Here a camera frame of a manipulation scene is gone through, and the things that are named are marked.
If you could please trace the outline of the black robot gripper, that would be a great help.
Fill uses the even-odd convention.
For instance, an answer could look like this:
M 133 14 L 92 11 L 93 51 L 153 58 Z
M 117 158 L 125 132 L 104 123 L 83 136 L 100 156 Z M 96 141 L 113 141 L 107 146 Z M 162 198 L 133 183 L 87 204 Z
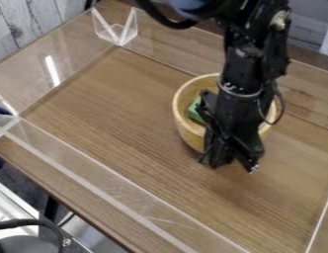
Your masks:
M 236 160 L 247 172 L 254 173 L 264 154 L 258 97 L 203 89 L 199 98 L 196 112 L 206 122 L 206 132 L 198 162 L 218 168 Z

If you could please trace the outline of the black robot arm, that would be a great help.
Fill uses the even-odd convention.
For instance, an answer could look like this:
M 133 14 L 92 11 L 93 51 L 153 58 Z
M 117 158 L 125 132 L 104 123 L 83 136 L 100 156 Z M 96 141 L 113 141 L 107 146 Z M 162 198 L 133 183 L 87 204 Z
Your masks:
M 272 101 L 283 97 L 276 79 L 290 64 L 287 0 L 170 0 L 180 21 L 171 20 L 151 0 L 136 0 L 147 14 L 166 27 L 186 30 L 203 20 L 224 28 L 224 65 L 218 91 L 199 92 L 195 113 L 206 123 L 199 161 L 218 168 L 234 161 L 251 173 L 264 155 L 259 136 Z

